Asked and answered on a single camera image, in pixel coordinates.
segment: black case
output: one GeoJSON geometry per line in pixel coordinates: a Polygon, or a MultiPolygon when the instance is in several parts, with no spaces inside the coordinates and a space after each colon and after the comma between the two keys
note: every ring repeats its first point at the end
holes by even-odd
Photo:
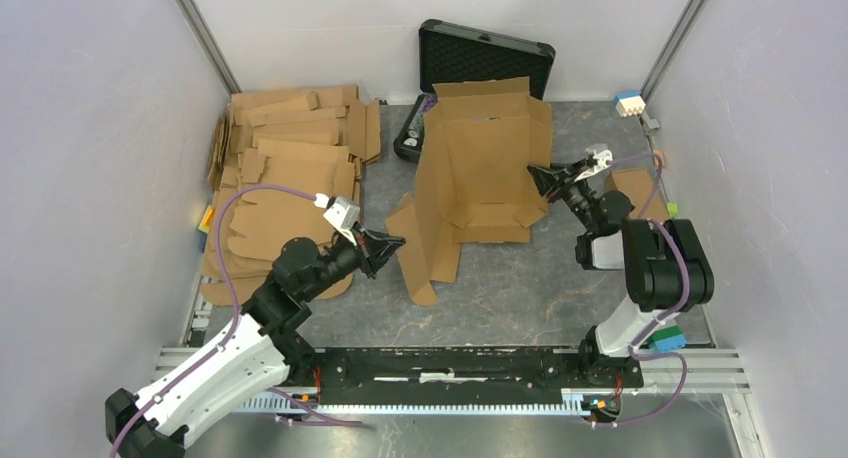
{"type": "Polygon", "coordinates": [[[547,43],[522,40],[466,26],[427,20],[418,29],[418,65],[421,91],[412,113],[394,140],[395,154],[401,159],[418,163],[423,145],[423,129],[410,125],[427,98],[434,93],[434,83],[504,80],[530,77],[530,94],[543,99],[551,74],[556,51],[547,43]],[[415,142],[414,145],[404,142],[415,142]]]}

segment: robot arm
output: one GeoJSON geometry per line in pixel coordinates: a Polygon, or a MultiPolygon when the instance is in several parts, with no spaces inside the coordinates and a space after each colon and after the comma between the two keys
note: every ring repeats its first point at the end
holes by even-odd
{"type": "MultiPolygon", "coordinates": [[[[182,457],[203,432],[250,398],[312,373],[314,350],[296,331],[311,315],[307,304],[357,269],[374,278],[405,243],[362,228],[356,222],[359,207],[345,198],[319,195],[316,204],[326,208],[324,217],[336,229],[332,245],[321,251],[308,238],[286,243],[265,283],[242,307],[238,328],[226,346],[212,340],[136,394],[119,389],[106,400],[106,431],[112,442],[140,407],[150,399],[156,402],[122,442],[122,456],[182,457]],[[217,353],[204,360],[214,348],[217,353]],[[175,377],[194,368],[160,396],[175,377]]],[[[231,326],[232,321],[219,338],[231,326]]]]}
{"type": "Polygon", "coordinates": [[[586,233],[577,237],[577,262],[587,270],[621,269],[624,257],[619,230],[633,205],[620,191],[608,191],[600,198],[595,195],[586,179],[609,168],[612,153],[605,145],[591,146],[586,153],[586,158],[571,164],[531,165],[527,170],[540,195],[549,203],[564,201],[586,228],[586,233]]]}
{"type": "MultiPolygon", "coordinates": [[[[710,268],[692,222],[669,220],[663,224],[680,250],[689,275],[686,303],[665,319],[710,301],[715,287],[710,268]]],[[[585,376],[599,369],[626,370],[633,365],[630,347],[638,349],[650,335],[646,327],[675,307],[683,293],[680,267],[669,245],[648,220],[624,220],[624,275],[627,296],[613,314],[592,327],[580,345],[585,376]]]]}

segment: cardboard box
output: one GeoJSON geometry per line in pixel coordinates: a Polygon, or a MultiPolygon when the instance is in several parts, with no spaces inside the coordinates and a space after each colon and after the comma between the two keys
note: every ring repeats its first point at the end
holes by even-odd
{"type": "MultiPolygon", "coordinates": [[[[630,203],[634,206],[630,218],[636,218],[642,211],[653,187],[654,179],[645,168],[613,171],[604,182],[605,191],[618,190],[630,198],[630,203]]],[[[669,219],[668,209],[659,191],[654,195],[642,218],[657,220],[661,223],[669,219]]]]}
{"type": "Polygon", "coordinates": [[[432,305],[430,280],[453,282],[460,244],[530,241],[547,212],[527,165],[550,166],[550,105],[530,96],[529,79],[435,85],[424,115],[427,140],[406,195],[386,219],[406,238],[398,251],[412,300],[432,305]]]}

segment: case lid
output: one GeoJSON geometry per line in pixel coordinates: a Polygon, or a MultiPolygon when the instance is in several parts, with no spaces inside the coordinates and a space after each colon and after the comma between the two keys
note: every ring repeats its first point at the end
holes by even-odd
{"type": "Polygon", "coordinates": [[[418,29],[420,87],[435,83],[530,77],[530,94],[542,99],[556,51],[538,43],[483,30],[427,20],[418,29]]]}

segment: metal post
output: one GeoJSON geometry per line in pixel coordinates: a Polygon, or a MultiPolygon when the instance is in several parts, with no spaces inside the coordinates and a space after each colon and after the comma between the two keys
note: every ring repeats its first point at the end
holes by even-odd
{"type": "Polygon", "coordinates": [[[241,88],[238,86],[232,70],[227,65],[227,61],[224,60],[221,49],[218,48],[218,43],[215,42],[212,32],[209,31],[209,26],[206,25],[203,15],[200,14],[200,10],[197,8],[197,3],[194,0],[176,0],[176,2],[183,11],[183,15],[194,32],[194,36],[197,37],[201,48],[206,52],[206,56],[209,58],[212,66],[215,67],[215,71],[218,72],[218,77],[221,78],[224,87],[230,93],[241,92],[241,88]]]}
{"type": "Polygon", "coordinates": [[[642,85],[642,99],[645,100],[645,103],[650,101],[651,96],[657,90],[657,86],[659,85],[663,75],[665,75],[665,72],[668,70],[671,60],[674,59],[674,56],[677,54],[677,50],[680,49],[680,45],[683,43],[683,40],[686,39],[686,35],[689,34],[689,29],[692,27],[692,23],[695,22],[695,19],[698,17],[698,14],[701,12],[706,1],[707,0],[689,0],[689,2],[686,3],[683,13],[677,20],[677,24],[674,25],[671,35],[669,35],[668,40],[665,42],[665,46],[663,46],[663,49],[660,52],[660,56],[657,57],[657,61],[648,73],[648,78],[645,80],[645,84],[642,85]]]}

